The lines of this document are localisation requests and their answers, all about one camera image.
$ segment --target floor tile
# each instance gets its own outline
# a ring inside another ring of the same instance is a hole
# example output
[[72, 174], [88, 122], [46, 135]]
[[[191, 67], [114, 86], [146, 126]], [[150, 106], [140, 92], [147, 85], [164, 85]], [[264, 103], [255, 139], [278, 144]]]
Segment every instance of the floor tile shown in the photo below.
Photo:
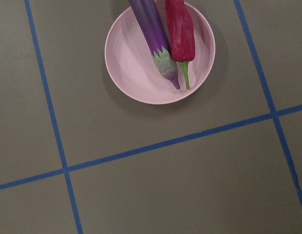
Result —
[[62, 175], [0, 191], [0, 234], [77, 233]]
[[280, 118], [302, 189], [302, 112]]
[[24, 3], [0, 0], [0, 184], [59, 168]]
[[273, 122], [71, 173], [85, 234], [302, 234]]
[[190, 3], [214, 30], [214, 67], [191, 97], [152, 106], [125, 96], [105, 67], [107, 33], [128, 3], [31, 1], [69, 165], [268, 113], [233, 2]]
[[241, 4], [277, 109], [302, 104], [302, 0]]

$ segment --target round plate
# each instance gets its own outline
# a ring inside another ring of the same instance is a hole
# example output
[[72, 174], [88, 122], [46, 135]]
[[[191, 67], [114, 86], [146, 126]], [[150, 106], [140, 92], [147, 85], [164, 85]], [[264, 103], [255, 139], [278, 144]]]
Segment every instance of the round plate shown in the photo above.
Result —
[[[157, 1], [166, 32], [165, 1]], [[180, 90], [163, 78], [151, 53], [132, 8], [126, 9], [112, 25], [105, 44], [105, 61], [116, 86], [129, 97], [148, 104], [168, 104], [196, 91], [207, 78], [215, 58], [215, 38], [205, 17], [186, 3], [194, 24], [195, 59], [189, 63], [190, 89], [178, 65]]]

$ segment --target toy vegetable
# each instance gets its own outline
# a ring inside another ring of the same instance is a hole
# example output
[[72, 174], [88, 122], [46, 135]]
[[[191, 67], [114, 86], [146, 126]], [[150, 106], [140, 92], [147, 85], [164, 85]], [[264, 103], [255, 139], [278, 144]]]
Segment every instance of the toy vegetable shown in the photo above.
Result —
[[173, 83], [176, 89], [180, 89], [177, 64], [171, 58], [169, 41], [154, 0], [129, 0], [129, 2], [157, 69], [164, 78]]
[[173, 60], [180, 62], [186, 88], [189, 89], [188, 64], [195, 57], [193, 21], [184, 0], [165, 0], [165, 8], [171, 56]]

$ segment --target green stem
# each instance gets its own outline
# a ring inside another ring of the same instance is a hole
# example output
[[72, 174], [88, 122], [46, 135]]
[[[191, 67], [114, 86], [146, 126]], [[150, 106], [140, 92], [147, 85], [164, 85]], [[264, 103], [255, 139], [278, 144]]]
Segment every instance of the green stem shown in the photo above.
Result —
[[186, 89], [189, 89], [189, 76], [188, 76], [188, 64], [189, 62], [185, 61], [185, 62], [180, 62], [180, 67], [182, 69], [182, 72], [184, 74], [185, 77], [185, 82], [186, 82]]

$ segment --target purple eggplant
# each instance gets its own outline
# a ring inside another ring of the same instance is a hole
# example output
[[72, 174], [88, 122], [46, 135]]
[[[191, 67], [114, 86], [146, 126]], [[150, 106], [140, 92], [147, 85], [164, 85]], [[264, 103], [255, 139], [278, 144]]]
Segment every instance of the purple eggplant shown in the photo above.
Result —
[[154, 0], [129, 0], [129, 2], [145, 36], [155, 66], [164, 78], [171, 81], [176, 89], [180, 89], [177, 64], [171, 58], [170, 44]]

